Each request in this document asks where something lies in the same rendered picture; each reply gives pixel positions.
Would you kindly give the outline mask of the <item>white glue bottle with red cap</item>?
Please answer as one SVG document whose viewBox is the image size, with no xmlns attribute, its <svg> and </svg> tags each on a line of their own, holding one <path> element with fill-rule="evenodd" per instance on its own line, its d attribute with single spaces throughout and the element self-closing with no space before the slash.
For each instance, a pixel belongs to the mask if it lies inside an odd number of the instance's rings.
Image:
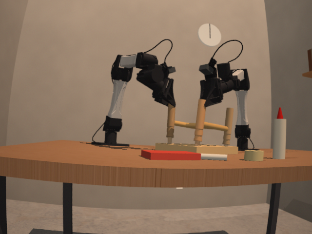
<svg viewBox="0 0 312 234">
<path fill-rule="evenodd" d="M 273 159 L 285 159 L 286 119 L 279 108 L 277 119 L 273 121 Z"/>
</svg>

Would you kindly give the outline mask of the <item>wooden stool legs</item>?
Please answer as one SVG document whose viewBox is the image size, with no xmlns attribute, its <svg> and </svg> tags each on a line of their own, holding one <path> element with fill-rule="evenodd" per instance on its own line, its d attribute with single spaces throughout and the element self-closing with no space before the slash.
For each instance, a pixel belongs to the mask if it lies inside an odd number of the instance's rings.
<svg viewBox="0 0 312 234">
<path fill-rule="evenodd" d="M 176 107 L 172 106 L 171 104 L 168 104 L 167 135 L 166 135 L 166 137 L 168 138 L 168 144 L 171 144 L 172 138 L 174 138 L 174 126 L 195 129 L 195 137 L 194 137 L 195 146 L 199 146 L 200 142 L 202 142 L 203 129 L 215 129 L 224 131 L 223 144 L 224 146 L 228 146 L 230 144 L 234 109 L 227 108 L 225 126 L 204 122 L 206 112 L 206 107 L 204 106 L 205 101 L 206 101 L 205 99 L 198 100 L 196 123 L 175 121 Z"/>
</svg>

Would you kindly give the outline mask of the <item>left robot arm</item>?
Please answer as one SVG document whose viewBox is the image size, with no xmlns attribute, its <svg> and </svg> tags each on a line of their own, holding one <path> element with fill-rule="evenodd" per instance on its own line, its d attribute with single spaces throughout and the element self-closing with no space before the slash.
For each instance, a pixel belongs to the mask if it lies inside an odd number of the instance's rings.
<svg viewBox="0 0 312 234">
<path fill-rule="evenodd" d="M 250 138 L 251 129 L 248 125 L 247 119 L 247 93 L 250 89 L 250 82 L 248 77 L 247 69 L 241 70 L 230 70 L 230 63 L 220 63 L 217 64 L 217 69 L 215 64 L 217 61 L 211 59 L 208 64 L 200 65 L 199 71 L 205 75 L 205 79 L 208 78 L 221 78 L 228 86 L 227 92 L 235 90 L 237 96 L 237 109 L 238 116 L 235 126 L 235 137 L 237 139 L 237 147 L 239 151 L 245 150 L 259 150 L 259 149 L 248 149 L 248 139 Z M 235 72 L 234 72 L 235 71 Z M 234 72 L 234 73 L 232 73 Z M 244 90 L 244 91 L 242 91 Z M 226 92 L 226 93 L 227 93 Z"/>
</svg>

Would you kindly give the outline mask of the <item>red flat rectangular block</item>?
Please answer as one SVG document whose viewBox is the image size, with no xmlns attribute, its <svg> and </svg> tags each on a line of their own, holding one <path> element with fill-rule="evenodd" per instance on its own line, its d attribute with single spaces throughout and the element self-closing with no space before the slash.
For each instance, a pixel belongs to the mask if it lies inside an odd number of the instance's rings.
<svg viewBox="0 0 312 234">
<path fill-rule="evenodd" d="M 187 151 L 141 150 L 141 156 L 150 160 L 201 160 L 201 154 Z"/>
</svg>

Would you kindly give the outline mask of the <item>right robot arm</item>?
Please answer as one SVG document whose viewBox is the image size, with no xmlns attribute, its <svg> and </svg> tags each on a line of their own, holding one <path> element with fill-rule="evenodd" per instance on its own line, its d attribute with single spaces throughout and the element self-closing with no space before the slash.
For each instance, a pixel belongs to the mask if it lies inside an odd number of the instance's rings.
<svg viewBox="0 0 312 234">
<path fill-rule="evenodd" d="M 124 68 L 120 68 L 119 65 Z M 127 82 L 132 77 L 133 67 L 142 69 L 137 73 L 136 79 L 145 86 L 150 83 L 161 82 L 163 79 L 168 78 L 169 73 L 176 72 L 175 67 L 168 67 L 166 63 L 158 65 L 157 57 L 154 55 L 143 52 L 132 56 L 117 55 L 111 72 L 111 77 L 114 80 L 112 102 L 103 126 L 105 142 L 92 142 L 91 144 L 129 147 L 127 144 L 117 144 L 116 141 L 117 132 L 122 128 L 121 108 L 124 91 Z"/>
</svg>

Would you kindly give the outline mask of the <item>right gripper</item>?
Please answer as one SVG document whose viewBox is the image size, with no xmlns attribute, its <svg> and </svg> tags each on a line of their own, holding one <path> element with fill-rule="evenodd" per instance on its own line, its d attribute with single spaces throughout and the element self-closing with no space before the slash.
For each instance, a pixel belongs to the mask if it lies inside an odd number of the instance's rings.
<svg viewBox="0 0 312 234">
<path fill-rule="evenodd" d="M 172 106 L 175 107 L 176 103 L 173 93 L 173 82 L 174 79 L 165 78 L 161 82 L 150 83 L 147 87 L 153 90 L 152 97 L 155 98 L 154 101 L 166 105 L 167 107 L 168 104 L 171 104 Z"/>
</svg>

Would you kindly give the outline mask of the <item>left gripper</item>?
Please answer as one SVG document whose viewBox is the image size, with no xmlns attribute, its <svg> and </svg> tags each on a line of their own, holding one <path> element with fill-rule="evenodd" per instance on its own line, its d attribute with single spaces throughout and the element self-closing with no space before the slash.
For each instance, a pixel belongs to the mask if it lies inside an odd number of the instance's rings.
<svg viewBox="0 0 312 234">
<path fill-rule="evenodd" d="M 200 99 L 205 99 L 205 107 L 221 103 L 223 94 L 227 92 L 228 86 L 220 78 L 208 78 L 200 81 Z"/>
</svg>

